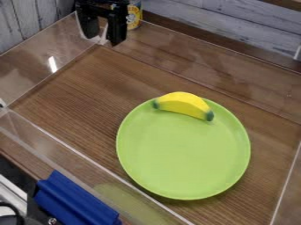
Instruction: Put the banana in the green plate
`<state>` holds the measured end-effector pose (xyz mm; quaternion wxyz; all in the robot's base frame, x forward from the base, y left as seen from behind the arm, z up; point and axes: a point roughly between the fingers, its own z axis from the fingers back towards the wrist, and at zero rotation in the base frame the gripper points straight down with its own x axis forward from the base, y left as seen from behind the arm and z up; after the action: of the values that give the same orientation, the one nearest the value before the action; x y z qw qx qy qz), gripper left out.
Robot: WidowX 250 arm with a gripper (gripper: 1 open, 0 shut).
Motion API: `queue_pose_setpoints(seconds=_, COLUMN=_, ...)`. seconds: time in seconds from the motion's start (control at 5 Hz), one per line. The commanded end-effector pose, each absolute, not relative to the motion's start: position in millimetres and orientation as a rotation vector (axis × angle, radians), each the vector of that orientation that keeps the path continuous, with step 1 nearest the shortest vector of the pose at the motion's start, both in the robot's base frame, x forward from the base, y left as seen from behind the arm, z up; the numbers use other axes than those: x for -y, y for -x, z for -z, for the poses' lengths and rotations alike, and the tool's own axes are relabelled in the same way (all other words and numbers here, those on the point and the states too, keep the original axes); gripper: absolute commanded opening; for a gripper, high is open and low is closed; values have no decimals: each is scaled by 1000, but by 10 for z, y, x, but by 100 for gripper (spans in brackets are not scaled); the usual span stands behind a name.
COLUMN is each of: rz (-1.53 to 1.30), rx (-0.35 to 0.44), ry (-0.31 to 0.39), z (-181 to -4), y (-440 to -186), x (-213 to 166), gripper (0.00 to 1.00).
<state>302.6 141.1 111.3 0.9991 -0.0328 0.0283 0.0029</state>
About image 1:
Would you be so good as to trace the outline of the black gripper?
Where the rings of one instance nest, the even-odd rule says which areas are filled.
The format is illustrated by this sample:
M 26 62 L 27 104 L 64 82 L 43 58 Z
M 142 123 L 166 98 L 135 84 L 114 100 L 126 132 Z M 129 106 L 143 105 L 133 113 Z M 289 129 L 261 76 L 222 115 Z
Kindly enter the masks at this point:
M 107 40 L 114 46 L 127 37 L 127 11 L 130 0 L 75 0 L 75 10 L 83 36 L 91 39 L 99 35 L 101 27 L 97 16 L 107 16 Z

